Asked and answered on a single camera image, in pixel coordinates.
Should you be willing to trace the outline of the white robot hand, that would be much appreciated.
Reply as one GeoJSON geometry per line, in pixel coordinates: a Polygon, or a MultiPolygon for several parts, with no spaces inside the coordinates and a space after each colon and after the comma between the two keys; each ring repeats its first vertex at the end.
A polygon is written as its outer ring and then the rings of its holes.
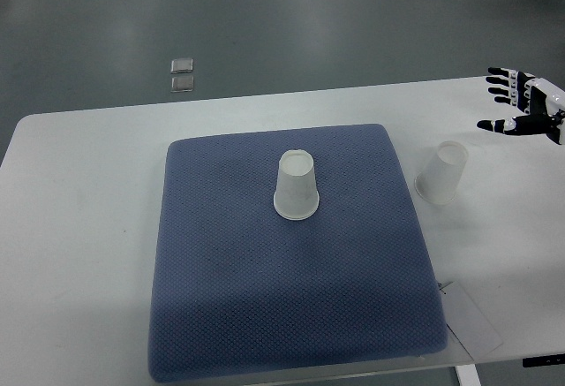
{"type": "Polygon", "coordinates": [[[498,120],[480,120],[477,128],[509,136],[545,134],[558,145],[564,144],[564,91],[552,82],[535,78],[528,72],[503,67],[489,67],[487,91],[497,103],[530,115],[498,120]]]}

